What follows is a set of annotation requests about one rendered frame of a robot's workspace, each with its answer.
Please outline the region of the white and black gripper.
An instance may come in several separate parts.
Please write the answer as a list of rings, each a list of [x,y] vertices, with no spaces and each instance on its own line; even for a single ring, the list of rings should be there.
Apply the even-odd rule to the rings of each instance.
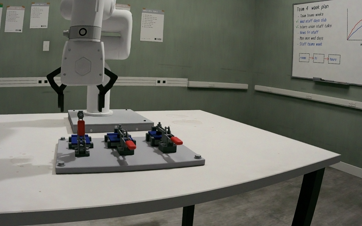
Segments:
[[[61,73],[61,86],[54,77]],[[103,86],[104,74],[110,77]],[[105,94],[112,88],[118,76],[104,67],[104,43],[96,39],[76,38],[65,42],[61,67],[49,73],[47,79],[58,94],[58,108],[64,112],[63,91],[69,86],[97,86],[98,111],[105,107]]]

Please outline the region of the grey toggle clamp with red handle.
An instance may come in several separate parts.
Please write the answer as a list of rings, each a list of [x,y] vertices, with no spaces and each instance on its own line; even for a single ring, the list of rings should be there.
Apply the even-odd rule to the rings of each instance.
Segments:
[[[171,134],[169,126],[163,128],[161,122],[158,122],[156,129],[156,134],[162,135],[162,141],[159,141],[159,150],[163,153],[176,153],[177,145],[182,145],[183,141]]]

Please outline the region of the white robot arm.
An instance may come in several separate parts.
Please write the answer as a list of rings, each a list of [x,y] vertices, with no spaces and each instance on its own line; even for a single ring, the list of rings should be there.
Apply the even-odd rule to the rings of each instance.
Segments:
[[[104,43],[104,67],[110,70],[105,60],[125,60],[129,57],[132,37],[132,13],[116,10],[116,0],[62,0],[60,12],[63,18],[71,20],[69,30],[63,37],[69,39],[96,39]],[[121,36],[101,36],[101,32],[119,33]],[[112,115],[109,110],[110,90],[105,94],[105,107],[98,111],[97,86],[87,86],[87,109],[84,115],[105,117]]]

